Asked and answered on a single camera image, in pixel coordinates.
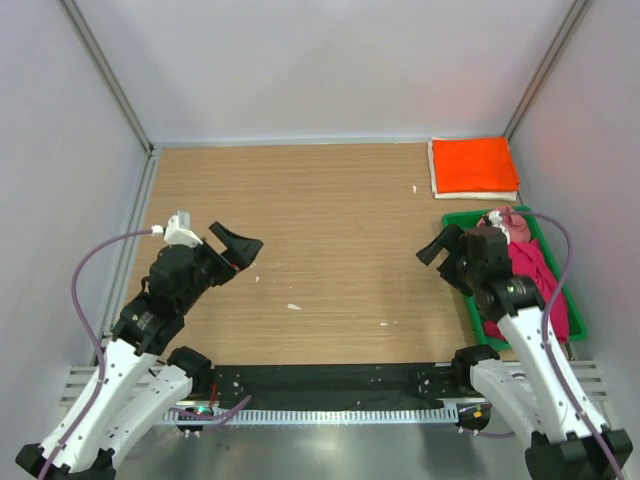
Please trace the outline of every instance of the folded orange towel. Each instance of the folded orange towel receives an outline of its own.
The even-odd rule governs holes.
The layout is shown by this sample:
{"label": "folded orange towel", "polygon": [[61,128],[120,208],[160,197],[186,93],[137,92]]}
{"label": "folded orange towel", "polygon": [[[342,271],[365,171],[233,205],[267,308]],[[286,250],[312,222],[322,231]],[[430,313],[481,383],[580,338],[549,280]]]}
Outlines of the folded orange towel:
{"label": "folded orange towel", "polygon": [[434,140],[438,193],[515,192],[520,181],[504,137]]}

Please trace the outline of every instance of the purple cable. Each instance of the purple cable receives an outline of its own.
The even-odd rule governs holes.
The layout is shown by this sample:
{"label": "purple cable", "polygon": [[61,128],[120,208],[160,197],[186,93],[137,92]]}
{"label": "purple cable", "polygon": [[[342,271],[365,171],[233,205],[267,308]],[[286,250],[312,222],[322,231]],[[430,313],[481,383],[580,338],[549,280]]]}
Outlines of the purple cable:
{"label": "purple cable", "polygon": [[553,307],[553,304],[555,303],[556,299],[560,296],[560,293],[562,292],[562,286],[567,280],[567,276],[569,274],[569,267],[570,267],[572,256],[573,256],[573,242],[571,241],[571,236],[569,235],[569,232],[567,231],[567,229],[560,224],[560,222],[558,222],[554,218],[551,218],[547,215],[544,215],[542,213],[530,212],[526,210],[517,211],[515,213],[517,215],[529,215],[532,217],[538,217],[543,220],[546,220],[549,223],[552,223],[553,225],[558,227],[558,229],[562,232],[562,234],[564,235],[565,241],[567,242],[567,261],[564,264],[564,269],[562,270],[562,275],[560,275],[560,279],[558,280],[558,285],[556,286],[556,289],[553,291],[551,298],[547,302],[547,305],[544,308],[544,311],[542,312],[542,341],[544,343],[544,349],[547,352],[547,357],[549,357],[549,363],[551,363],[551,367],[553,368],[553,371],[558,377],[558,381],[560,382],[560,385],[562,385],[562,389],[564,390],[567,397],[569,398],[571,405],[576,410],[576,412],[578,412],[578,415],[580,416],[584,424],[587,426],[587,428],[589,429],[593,437],[596,439],[596,442],[598,442],[598,445],[602,449],[602,452],[604,453],[605,457],[607,457],[607,460],[611,465],[611,469],[613,470],[613,473],[616,475],[616,477],[619,480],[624,480],[624,475],[622,474],[622,470],[620,468],[620,465],[618,464],[618,461],[616,460],[615,456],[613,455],[613,452],[607,445],[607,442],[605,442],[604,438],[602,438],[602,435],[600,435],[600,432],[598,432],[598,429],[593,424],[589,416],[586,414],[586,412],[582,410],[582,407],[580,406],[580,401],[575,396],[575,394],[571,391],[569,382],[567,382],[567,379],[564,377],[564,374],[560,369],[560,365],[558,364],[558,360],[556,359],[553,353],[553,350],[551,349],[551,344],[549,343],[549,324],[551,323],[549,321],[549,317],[551,316],[551,308]]}
{"label": "purple cable", "polygon": [[80,276],[80,272],[84,268],[85,264],[89,261],[89,259],[93,257],[96,253],[98,253],[100,250],[102,250],[103,248],[113,243],[116,243],[120,240],[124,240],[126,238],[137,237],[139,235],[150,235],[150,234],[151,234],[151,229],[138,230],[136,232],[124,233],[122,235],[118,235],[117,237],[113,237],[107,240],[106,242],[102,242],[100,245],[91,249],[89,253],[87,253],[82,258],[82,260],[80,260],[80,263],[78,263],[78,266],[73,272],[73,277],[71,278],[71,299],[73,300],[73,306],[76,309],[78,318],[80,318],[80,323],[82,323],[82,327],[84,328],[85,332],[87,332],[89,340],[91,340],[91,344],[93,345],[93,348],[95,349],[96,355],[98,357],[98,382],[96,383],[96,386],[94,387],[93,392],[91,393],[91,396],[87,401],[87,404],[80,411],[80,414],[76,417],[76,419],[73,422],[71,422],[71,425],[69,425],[69,428],[67,429],[67,431],[62,435],[62,437],[60,437],[60,440],[58,440],[58,445],[51,451],[49,458],[47,458],[42,469],[40,470],[40,474],[38,475],[38,480],[44,480],[44,478],[47,475],[47,472],[49,471],[49,468],[51,468],[53,461],[55,460],[58,453],[60,453],[60,450],[62,449],[62,447],[66,445],[67,440],[69,440],[69,437],[73,435],[74,430],[78,428],[78,425],[80,425],[82,420],[84,420],[84,418],[87,416],[87,413],[89,413],[89,410],[91,410],[91,407],[93,407],[93,404],[96,402],[98,395],[100,395],[100,390],[102,390],[102,384],[106,376],[106,373],[105,373],[106,365],[104,360],[104,354],[102,353],[102,349],[100,347],[100,342],[96,338],[96,335],[93,333],[93,330],[91,329],[91,325],[89,325],[89,321],[87,320],[87,317],[85,316],[84,311],[82,310],[82,306],[80,306],[80,301],[78,300],[78,277]]}
{"label": "purple cable", "polygon": [[234,406],[233,408],[229,409],[224,413],[221,413],[220,415],[202,415],[195,412],[187,412],[186,410],[182,410],[181,408],[170,408],[169,411],[176,412],[182,415],[183,417],[198,418],[200,420],[211,420],[211,421],[225,420],[227,417],[233,418],[235,415],[237,415],[240,412],[240,410],[246,407],[250,401],[251,401],[251,395],[247,395],[240,402],[238,402],[236,406]]}
{"label": "purple cable", "polygon": [[[205,432],[212,432],[215,430],[219,430],[220,428],[224,427],[228,422],[231,421],[231,419],[233,419],[234,416],[236,416],[240,412],[240,410],[242,410],[247,406],[250,400],[251,400],[251,395],[247,395],[235,407],[228,410],[227,412],[221,413],[220,415],[198,415],[197,413],[187,412],[185,410],[181,410],[180,408],[170,408],[169,411],[177,412],[180,415],[186,416],[186,417],[194,417],[194,418],[197,417],[201,420],[221,420],[221,422],[216,423],[215,425],[210,425],[207,428],[203,429],[202,433],[205,433]],[[136,453],[135,455],[127,455],[127,460],[136,460],[138,458],[146,457],[147,454],[154,452],[159,445],[165,442],[168,443],[169,441],[175,440],[177,438],[183,438],[183,436],[173,435],[173,436],[167,437],[163,440],[160,440],[155,445],[153,445],[152,448],[150,448],[149,450],[143,453]]]}

